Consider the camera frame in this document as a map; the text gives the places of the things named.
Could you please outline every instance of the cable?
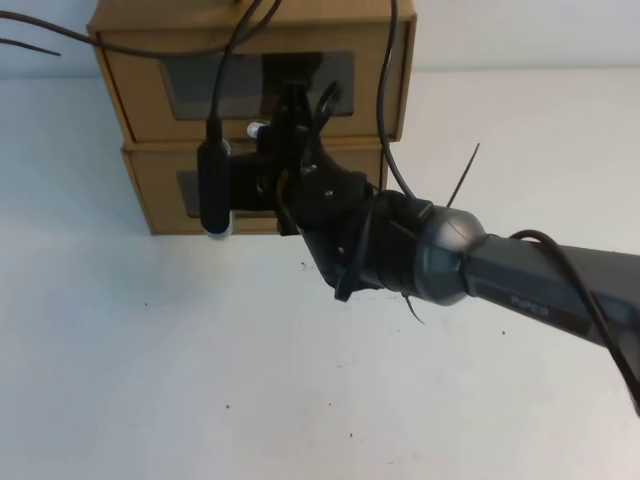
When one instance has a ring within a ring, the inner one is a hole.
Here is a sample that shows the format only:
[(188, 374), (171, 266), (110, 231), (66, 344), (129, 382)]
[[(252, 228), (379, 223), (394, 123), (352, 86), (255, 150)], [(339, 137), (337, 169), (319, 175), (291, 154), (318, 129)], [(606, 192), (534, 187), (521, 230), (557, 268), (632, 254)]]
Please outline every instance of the cable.
[(58, 52), (52, 52), (51, 50), (45, 50), (44, 48), (34, 47), (28, 43), (16, 42), (15, 40), (9, 40), (7, 38), (0, 38), (0, 43), (4, 45), (13, 45), (15, 47), (26, 48), (27, 50), (33, 50), (34, 52), (46, 53), (47, 55), (53, 55), (59, 57)]
[(224, 82), (225, 74), (227, 73), (227, 67), (229, 65), (229, 61), (231, 60), (231, 55), (233, 53), (233, 49), (238, 45), (240, 35), (247, 27), (249, 20), (256, 13), (256, 10), (260, 6), (263, 0), (253, 0), (253, 3), (249, 6), (247, 11), (244, 13), (238, 24), (236, 25), (235, 30), (231, 34), (231, 38), (229, 39), (229, 43), (224, 49), (224, 55), (222, 56), (222, 60), (220, 61), (220, 66), (218, 67), (218, 73), (216, 75), (216, 83), (213, 87), (213, 95), (211, 97), (211, 109), (209, 111), (209, 118), (218, 117), (218, 106), (220, 105), (220, 95), (222, 92), (222, 84)]
[(614, 342), (598, 301), (593, 296), (593, 293), (587, 288), (582, 278), (580, 278), (579, 273), (571, 263), (571, 260), (569, 260), (567, 254), (562, 250), (562, 247), (560, 247), (560, 245), (558, 245), (555, 240), (548, 235), (536, 230), (523, 230), (513, 234), (511, 238), (516, 240), (523, 240), (525, 238), (537, 240), (546, 249), (549, 256), (553, 258), (554, 262), (561, 269), (566, 279), (576, 289), (576, 293), (580, 296), (587, 312), (591, 316), (602, 341), (609, 350), (618, 370), (620, 370), (622, 378), (624, 378), (636, 406), (640, 406), (640, 382), (638, 382), (638, 379), (635, 377), (633, 370), (620, 350), (620, 347), (618, 347)]
[(478, 149), (479, 148), (480, 148), (480, 144), (476, 145), (476, 149), (473, 151), (473, 155), (471, 155), (471, 159), (469, 160), (469, 163), (467, 163), (467, 168), (464, 169), (464, 172), (462, 173), (462, 177), (460, 177), (460, 180), (458, 180), (458, 184), (456, 185), (455, 190), (451, 194), (451, 198), (447, 202), (447, 208), (451, 208), (451, 205), (453, 205), (453, 201), (458, 196), (458, 192), (460, 191), (460, 187), (462, 187), (462, 184), (464, 183), (465, 179), (467, 178), (467, 173), (469, 173), (469, 170), (471, 170), (471, 165), (473, 165), (473, 161), (476, 159), (476, 154), (478, 153)]
[[(255, 37), (260, 31), (262, 31), (268, 23), (271, 21), (275, 13), (278, 11), (282, 0), (274, 0), (273, 5), (269, 9), (269, 11), (265, 14), (265, 16), (260, 20), (256, 25), (242, 34), (238, 39), (237, 45), (240, 43), (246, 42), (250, 38)], [(100, 40), (96, 40), (95, 38), (88, 37), (86, 35), (82, 35), (80, 33), (74, 32), (73, 30), (68, 30), (64, 27), (56, 25), (54, 23), (45, 22), (44, 20), (40, 20), (35, 17), (30, 17), (29, 15), (23, 15), (21, 13), (7, 12), (6, 10), (0, 10), (0, 19), (13, 20), (15, 22), (22, 22), (29, 25), (33, 25), (35, 27), (44, 28), (45, 30), (50, 30), (58, 35), (63, 35), (68, 38), (72, 38), (73, 40), (77, 40), (78, 42), (86, 43), (88, 45), (93, 45), (94, 47), (102, 48), (104, 50), (108, 50), (111, 52), (122, 53), (124, 55), (131, 55), (134, 57), (142, 57), (142, 58), (179, 58), (179, 57), (198, 57), (203, 55), (213, 55), (216, 53), (221, 53), (226, 48), (226, 45), (218, 45), (216, 47), (205, 48), (202, 50), (193, 50), (190, 52), (156, 52), (151, 50), (140, 50), (137, 48), (125, 47), (122, 45), (115, 45), (109, 42), (102, 42)], [(5, 43), (9, 45), (15, 45), (22, 48), (27, 48), (29, 50), (42, 51), (38, 47), (33, 47), (28, 44), (22, 44), (21, 42), (15, 42), (13, 40), (0, 39), (0, 43)], [(43, 52), (43, 53), (51, 53), (53, 55), (59, 55), (56, 52)]]
[(384, 98), (385, 90), (387, 87), (387, 77), (389, 76), (389, 63), (391, 62), (391, 55), (393, 54), (393, 44), (396, 40), (396, 32), (398, 31), (398, 0), (391, 0), (391, 24), (389, 25), (389, 38), (387, 40), (387, 50), (384, 55), (384, 62), (382, 63), (382, 71), (380, 72), (380, 81), (378, 82), (378, 95), (376, 99), (376, 121), (378, 125), (378, 137), (380, 138), (380, 144), (382, 145), (382, 151), (384, 157), (389, 165), (389, 170), (396, 179), (402, 192), (409, 198), (416, 198), (413, 194), (407, 182), (404, 181), (396, 160), (391, 153), (391, 147), (389, 146), (389, 137), (384, 126)]

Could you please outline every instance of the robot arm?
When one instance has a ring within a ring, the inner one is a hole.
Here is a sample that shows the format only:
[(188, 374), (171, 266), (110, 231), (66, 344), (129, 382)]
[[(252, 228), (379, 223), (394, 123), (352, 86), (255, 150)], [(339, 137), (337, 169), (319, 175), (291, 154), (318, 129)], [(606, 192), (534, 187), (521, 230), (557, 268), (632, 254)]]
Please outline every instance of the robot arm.
[(547, 246), (487, 234), (468, 212), (377, 192), (364, 174), (343, 169), (324, 151), (318, 119), (326, 112), (311, 114), (303, 86), (290, 87), (276, 112), (258, 132), (255, 155), (231, 158), (216, 142), (203, 143), (205, 230), (227, 230), (233, 210), (273, 210), (281, 235), (302, 236), (338, 300), (364, 289), (443, 306), (473, 296), (607, 346), (623, 357), (625, 368), (612, 351), (637, 406), (640, 256), (558, 247), (602, 310), (606, 325), (597, 328)]

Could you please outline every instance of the screw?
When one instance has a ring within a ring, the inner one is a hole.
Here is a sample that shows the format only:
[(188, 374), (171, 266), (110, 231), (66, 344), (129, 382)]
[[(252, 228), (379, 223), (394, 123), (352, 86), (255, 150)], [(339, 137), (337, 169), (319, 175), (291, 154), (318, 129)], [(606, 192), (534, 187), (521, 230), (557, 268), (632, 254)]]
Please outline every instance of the screw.
[(302, 169), (302, 174), (303, 175), (309, 175), (310, 173), (315, 173), (318, 170), (318, 166), (313, 163), (311, 165), (309, 165), (308, 167), (304, 167)]

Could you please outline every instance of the clear plastic window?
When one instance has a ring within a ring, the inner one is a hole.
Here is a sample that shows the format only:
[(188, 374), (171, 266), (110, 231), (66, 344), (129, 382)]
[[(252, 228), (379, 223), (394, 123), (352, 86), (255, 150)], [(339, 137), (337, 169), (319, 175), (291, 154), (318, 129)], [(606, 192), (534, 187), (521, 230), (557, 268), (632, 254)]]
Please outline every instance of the clear plastic window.
[[(177, 120), (204, 120), (221, 55), (161, 60), (167, 91)], [(342, 97), (335, 116), (353, 115), (353, 54), (348, 52), (234, 55), (220, 99), (222, 119), (269, 118), (287, 83), (303, 83), (315, 107), (322, 92), (338, 81)]]

